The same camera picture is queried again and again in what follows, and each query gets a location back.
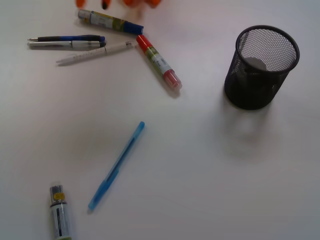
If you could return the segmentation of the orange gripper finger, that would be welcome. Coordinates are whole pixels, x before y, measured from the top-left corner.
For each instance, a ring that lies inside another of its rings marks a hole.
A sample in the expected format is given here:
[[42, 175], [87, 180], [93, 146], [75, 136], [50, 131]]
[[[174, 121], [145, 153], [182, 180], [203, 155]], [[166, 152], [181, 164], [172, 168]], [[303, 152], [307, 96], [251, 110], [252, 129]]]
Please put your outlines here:
[[101, 7], [103, 10], [106, 10], [110, 7], [111, 0], [101, 0]]
[[87, 0], [75, 0], [75, 5], [77, 8], [84, 8], [87, 4]]

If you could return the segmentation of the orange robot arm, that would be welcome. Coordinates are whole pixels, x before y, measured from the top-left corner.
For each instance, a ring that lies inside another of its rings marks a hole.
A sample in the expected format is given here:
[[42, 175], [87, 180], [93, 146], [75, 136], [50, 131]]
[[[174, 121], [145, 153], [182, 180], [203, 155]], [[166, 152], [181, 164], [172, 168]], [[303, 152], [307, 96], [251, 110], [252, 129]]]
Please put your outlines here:
[[[85, 6], [87, 5], [87, 2], [88, 2], [87, 0], [75, 0], [75, 5], [78, 9], [84, 9]], [[137, 7], [140, 3], [146, 3], [150, 7], [155, 8], [161, 3], [161, 0], [121, 0], [121, 2], [130, 8]], [[112, 1], [100, 0], [100, 3], [101, 3], [101, 8], [103, 10], [106, 10], [110, 7]]]

